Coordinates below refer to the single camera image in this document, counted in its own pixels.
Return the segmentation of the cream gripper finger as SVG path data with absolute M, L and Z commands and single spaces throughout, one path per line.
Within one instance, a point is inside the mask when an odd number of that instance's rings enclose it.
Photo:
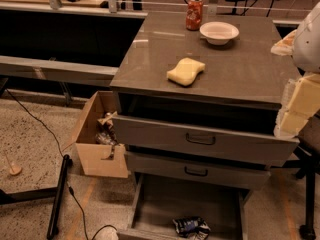
M 287 56 L 293 53 L 294 39 L 297 30 L 291 31 L 283 39 L 275 43 L 271 48 L 271 53 L 280 56 Z
M 297 80 L 290 79 L 283 92 L 274 135 L 277 138 L 296 137 L 319 110 L 320 75 L 307 73 Z

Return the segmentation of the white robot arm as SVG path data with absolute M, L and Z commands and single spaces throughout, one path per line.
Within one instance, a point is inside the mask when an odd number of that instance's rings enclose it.
M 294 65 L 304 71 L 302 77 L 288 80 L 274 128 L 277 138 L 294 138 L 320 110 L 320 3 L 296 30 L 275 43 L 271 52 L 290 55 Z

